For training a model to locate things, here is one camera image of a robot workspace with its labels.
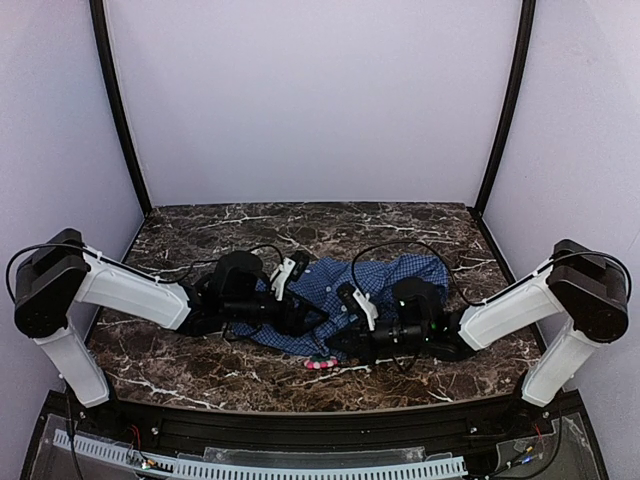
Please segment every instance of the cloth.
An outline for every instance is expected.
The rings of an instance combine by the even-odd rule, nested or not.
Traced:
[[[359,262],[356,264],[356,278],[364,290],[371,295],[370,301],[378,309],[381,319],[397,317],[393,301],[393,285],[406,277],[420,277],[435,284],[442,303],[447,299],[448,277],[444,264],[435,256],[405,254],[392,262]],[[289,290],[329,314],[329,319],[301,337],[282,335],[271,325],[263,325],[259,330],[236,323],[233,332],[250,336],[251,340],[277,348],[292,355],[330,355],[344,358],[343,352],[331,351],[325,340],[357,320],[343,308],[336,293],[345,282],[353,284],[351,263],[340,262],[326,257],[309,266],[297,282],[289,283]]]

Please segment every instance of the white wall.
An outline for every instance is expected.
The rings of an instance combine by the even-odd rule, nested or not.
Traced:
[[[513,0],[108,0],[152,201],[472,204]]]
[[[486,220],[515,273],[569,237],[640,285],[640,3],[538,2],[525,77]],[[640,295],[625,337],[576,377],[611,478],[637,479]],[[555,331],[545,325],[547,337]]]
[[[118,144],[89,3],[0,0],[0,267],[64,227],[120,257],[142,221]],[[86,330],[92,312],[75,318]],[[55,369],[0,293],[0,479],[19,477]]]

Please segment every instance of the wire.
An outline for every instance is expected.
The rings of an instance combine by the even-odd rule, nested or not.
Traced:
[[[551,455],[551,458],[549,459],[549,461],[545,463],[544,466],[539,470],[535,471],[534,473],[530,473],[529,475],[526,475],[524,477],[498,477],[498,478],[500,478],[500,480],[529,480],[531,478],[537,477],[538,475],[545,472],[551,466],[551,464],[553,464],[553,462],[558,456],[558,453],[560,453],[561,444],[562,444],[562,411],[560,410],[560,408],[558,408],[558,440],[556,441],[556,446],[553,450],[553,455]]]
[[[78,455],[76,454],[75,438],[76,429],[73,425],[73,415],[71,414],[71,387],[67,384],[67,435],[69,436],[71,459],[73,460],[73,468],[76,471],[78,480],[84,480],[82,471],[80,470],[80,464],[78,463]]]
[[[524,477],[503,477],[503,476],[498,477],[498,475],[506,472],[507,470],[518,467],[520,465],[526,465],[527,463],[529,463],[529,461],[526,461],[526,462],[524,461],[526,456],[529,454],[529,452],[525,450],[524,452],[519,453],[518,455],[513,457],[502,467],[497,468],[495,471],[487,475],[474,475],[466,478],[469,480],[488,480],[491,478],[496,478],[499,480],[530,480],[532,478],[536,478],[538,475],[541,475],[543,472],[545,472],[553,464],[555,459],[558,457],[558,453],[560,452],[560,446],[562,444],[562,426],[563,426],[562,410],[558,408],[558,439],[556,440],[556,445],[554,447],[553,454],[551,455],[551,458],[549,459],[549,461],[545,463],[542,468],[536,470],[535,472],[530,473]],[[540,434],[540,429],[538,428],[537,425],[536,425],[536,432],[538,433],[538,440],[536,441],[536,445],[537,445],[538,443],[541,442],[541,438],[542,438]]]
[[[241,334],[234,333],[233,335],[236,338],[227,338],[227,331],[229,330],[229,326],[231,325],[231,323],[233,323],[233,322],[225,323],[224,324],[224,329],[222,330],[222,339],[226,340],[229,343],[238,342],[240,340],[251,340],[253,337],[255,337],[258,333],[260,333],[262,331],[262,325],[258,325],[257,327],[254,327],[253,332],[248,333],[247,335],[241,335]]]
[[[284,256],[282,255],[282,251],[280,251],[280,249],[278,247],[276,247],[275,245],[272,245],[270,243],[263,243],[262,245],[258,245],[257,247],[253,247],[251,250],[248,250],[248,252],[253,253],[256,250],[260,250],[261,248],[272,248],[273,250],[275,250],[278,253],[278,257],[280,257],[280,263],[284,263]]]
[[[456,278],[455,278],[455,276],[453,274],[453,271],[451,270],[451,267],[449,266],[449,264],[444,260],[442,255],[440,255],[440,253],[438,253],[433,247],[427,245],[424,242],[418,242],[418,241],[413,241],[413,240],[396,240],[396,241],[393,241],[393,242],[385,242],[385,243],[379,243],[377,245],[372,245],[370,247],[365,248],[364,250],[361,250],[360,252],[358,252],[358,254],[356,254],[355,257],[353,257],[353,260],[351,261],[351,277],[353,278],[353,283],[355,284],[356,288],[358,288],[358,290],[360,290],[363,294],[365,292],[362,289],[362,286],[360,285],[360,283],[358,282],[358,279],[356,278],[356,262],[358,261],[358,259],[362,255],[364,255],[366,253],[369,253],[372,250],[375,250],[375,249],[378,249],[378,248],[381,248],[381,247],[387,247],[387,246],[390,246],[390,245],[419,245],[419,246],[421,246],[423,248],[426,248],[428,251],[430,251],[433,255],[435,255],[444,264],[444,266],[445,266],[445,268],[447,270],[447,273],[451,277],[451,283],[453,283],[453,286],[455,287],[456,291],[460,295],[460,298],[462,298],[462,301],[464,303],[466,303],[470,307],[483,307],[483,306],[485,306],[485,305],[487,305],[489,303],[495,302],[499,298],[502,298],[507,293],[512,292],[513,290],[518,288],[523,283],[528,282],[532,278],[535,278],[536,276],[538,276],[542,272],[546,271],[547,269],[551,268],[552,266],[556,265],[557,263],[563,262],[565,260],[568,260],[570,258],[575,258],[575,257],[589,257],[589,256],[591,256],[591,257],[602,257],[602,258],[605,258],[607,260],[611,260],[618,267],[620,267],[620,270],[622,271],[622,273],[625,276],[625,283],[626,283],[626,290],[627,290],[627,302],[629,302],[629,300],[631,299],[631,292],[633,290],[633,279],[631,277],[631,272],[629,272],[629,269],[627,268],[627,266],[624,263],[622,263],[621,260],[617,259],[613,255],[610,255],[610,254],[604,253],[604,252],[593,252],[593,251],[572,252],[572,253],[568,253],[566,255],[562,255],[560,257],[557,257],[557,258],[552,258],[551,260],[549,260],[547,263],[542,265],[540,268],[538,268],[533,273],[530,273],[526,277],[521,278],[517,282],[509,285],[507,288],[505,288],[504,290],[501,290],[500,292],[498,292],[494,296],[492,296],[492,297],[490,297],[490,298],[488,298],[486,300],[482,300],[480,302],[473,302],[473,301],[469,300],[466,297],[466,295],[462,291],[462,288],[460,288],[460,285],[456,281]]]
[[[462,291],[462,288],[460,288],[460,285],[458,285],[458,282],[456,281],[456,277],[453,275],[453,272],[451,271],[451,268],[449,267],[449,264],[444,260],[444,258],[442,258],[442,255],[440,255],[440,253],[438,253],[434,248],[430,247],[429,245],[427,245],[424,242],[418,242],[418,241],[413,241],[413,240],[396,240],[396,241],[393,241],[393,242],[379,243],[377,245],[373,245],[371,247],[365,248],[364,250],[361,250],[360,252],[358,252],[358,254],[356,254],[355,257],[353,257],[353,260],[351,261],[351,277],[353,278],[353,283],[355,284],[356,288],[358,290],[360,290],[363,294],[365,292],[362,289],[362,286],[360,285],[360,282],[358,282],[358,279],[356,278],[356,262],[364,254],[369,253],[370,251],[376,250],[376,249],[381,248],[381,247],[388,247],[390,245],[420,245],[421,247],[426,248],[433,255],[435,255],[438,258],[438,260],[440,260],[443,263],[443,265],[447,269],[447,273],[451,277],[451,282],[453,283],[453,286],[457,290],[458,294],[460,295],[460,298],[462,298],[464,303],[466,303],[467,305],[472,306],[472,307],[479,307],[479,306],[484,305],[484,303],[472,302],[471,300],[469,300],[466,297],[466,295]]]
[[[39,250],[41,248],[51,248],[51,247],[63,247],[63,248],[68,248],[71,250],[76,250],[76,251],[80,251],[82,253],[85,253],[87,255],[89,255],[90,257],[96,258],[104,263],[107,263],[109,265],[114,265],[116,267],[122,268],[123,270],[132,273],[134,275],[138,275],[142,278],[145,278],[147,280],[150,280],[152,282],[157,282],[157,283],[161,283],[161,284],[172,284],[172,283],[178,283],[180,281],[182,281],[184,278],[186,278],[186,275],[190,274],[191,271],[193,270],[193,266],[195,266],[198,263],[213,263],[216,262],[217,260],[196,260],[195,262],[193,262],[189,268],[189,271],[187,272],[186,275],[182,275],[181,277],[177,278],[177,279],[162,279],[162,278],[157,278],[154,276],[151,276],[149,274],[146,274],[140,270],[137,270],[133,267],[130,267],[129,265],[125,265],[122,262],[118,262],[116,260],[112,260],[108,257],[102,257],[102,256],[98,256],[98,254],[96,252],[93,252],[91,250],[89,250],[87,247],[80,247],[78,245],[70,245],[67,243],[39,243],[37,245],[31,245],[29,247],[25,247],[21,250],[18,250],[9,260],[9,263],[7,263],[7,268],[5,269],[5,274],[4,274],[4,281],[5,281],[5,286],[7,288],[7,293],[9,294],[9,297],[11,298],[11,301],[13,303],[15,303],[16,298],[15,295],[13,293],[13,289],[11,288],[11,267],[13,266],[13,264],[15,263],[15,261],[20,258],[22,255],[24,255],[25,253],[31,252],[33,250]]]
[[[13,289],[11,288],[11,267],[13,266],[13,264],[15,263],[15,261],[20,258],[22,255],[24,255],[25,253],[31,252],[33,250],[39,250],[41,248],[51,248],[51,247],[64,247],[64,248],[68,248],[71,250],[77,250],[80,251],[82,253],[85,253],[93,258],[96,258],[104,263],[107,263],[109,265],[114,265],[116,267],[122,268],[123,270],[132,273],[134,275],[138,275],[139,277],[142,277],[144,279],[147,280],[151,280],[153,282],[157,282],[163,285],[169,285],[169,284],[174,284],[174,283],[180,283],[183,280],[185,280],[189,275],[191,275],[191,272],[193,272],[193,269],[195,268],[196,265],[201,265],[201,264],[211,264],[211,263],[215,263],[217,262],[219,259],[205,259],[205,260],[195,260],[193,262],[191,262],[191,264],[189,265],[189,268],[187,269],[187,272],[184,273],[183,275],[181,275],[178,278],[175,279],[164,279],[164,278],[158,278],[156,276],[150,275],[148,273],[142,272],[141,270],[138,270],[136,268],[130,267],[129,265],[126,265],[122,262],[118,262],[116,260],[112,260],[108,257],[103,257],[100,256],[98,257],[98,254],[90,249],[88,249],[87,247],[84,246],[79,246],[79,245],[73,245],[73,244],[67,244],[67,243],[39,243],[36,245],[31,245],[29,247],[25,247],[19,251],[17,251],[9,260],[9,263],[7,263],[7,268],[5,269],[5,276],[4,276],[4,280],[5,280],[5,286],[7,288],[7,293],[9,294],[9,297],[11,298],[11,301],[13,303],[16,302],[16,298],[15,298],[15,294],[13,293]],[[258,245],[257,247],[253,247],[249,250],[249,252],[253,252],[255,250],[259,250],[260,248],[272,248],[274,249],[277,253],[278,253],[278,257],[280,258],[280,263],[284,262],[284,256],[282,255],[282,252],[280,251],[280,249],[278,247],[276,247],[275,245],[269,244],[269,243],[265,243],[262,245]]]

